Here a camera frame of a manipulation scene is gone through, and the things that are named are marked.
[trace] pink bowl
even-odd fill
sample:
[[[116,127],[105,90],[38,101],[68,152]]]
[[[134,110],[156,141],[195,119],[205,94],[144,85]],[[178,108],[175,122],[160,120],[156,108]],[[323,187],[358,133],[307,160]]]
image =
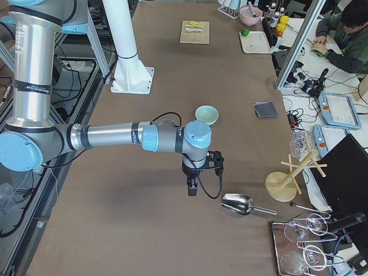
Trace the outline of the pink bowl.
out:
[[[252,26],[257,24],[263,15],[263,12],[260,9],[256,7],[253,7],[253,9],[257,17],[252,16],[251,10],[248,6],[243,7],[239,10],[240,20],[245,26]]]

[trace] white tray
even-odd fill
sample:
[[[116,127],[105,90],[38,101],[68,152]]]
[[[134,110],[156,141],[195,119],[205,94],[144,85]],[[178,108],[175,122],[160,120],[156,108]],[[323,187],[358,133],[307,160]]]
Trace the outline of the white tray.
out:
[[[239,32],[241,48],[244,53],[271,53],[269,42],[264,32],[250,31],[247,36]]]

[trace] person's hand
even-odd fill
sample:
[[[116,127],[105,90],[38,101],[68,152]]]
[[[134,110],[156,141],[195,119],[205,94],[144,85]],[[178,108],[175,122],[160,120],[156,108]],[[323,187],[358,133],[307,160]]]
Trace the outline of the person's hand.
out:
[[[322,45],[326,45],[327,44],[327,37],[325,36],[317,36],[316,39],[314,39],[313,41],[314,43],[319,43]]]
[[[315,43],[312,47],[312,50],[320,52],[322,55],[325,55],[327,53],[326,46],[320,43]]]

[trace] brown table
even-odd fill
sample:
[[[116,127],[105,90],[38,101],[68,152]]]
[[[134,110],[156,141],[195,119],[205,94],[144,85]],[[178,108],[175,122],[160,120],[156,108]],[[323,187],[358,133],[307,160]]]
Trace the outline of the brown table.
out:
[[[235,216],[198,189],[187,196],[182,158],[140,146],[101,147],[72,165],[27,275],[275,275],[269,221],[300,210],[273,200],[264,179],[287,172],[290,128],[270,55],[242,53],[244,28],[218,5],[139,3],[133,18],[140,59],[155,67],[150,95],[105,87],[91,124],[149,121],[175,111],[183,123],[201,105],[220,118],[211,150],[225,158],[223,193],[245,193],[278,216]],[[180,44],[183,20],[210,22],[210,44]],[[261,28],[261,24],[252,29]],[[255,101],[273,101],[278,118],[258,119]],[[216,194],[218,179],[202,180]],[[304,194],[296,202],[308,203]]]

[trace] light green bowl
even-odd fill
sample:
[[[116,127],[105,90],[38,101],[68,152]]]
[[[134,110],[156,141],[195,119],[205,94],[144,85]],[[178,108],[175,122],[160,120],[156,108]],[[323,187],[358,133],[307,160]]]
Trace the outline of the light green bowl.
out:
[[[219,112],[213,106],[202,105],[195,111],[195,117],[208,125],[213,125],[219,118]]]

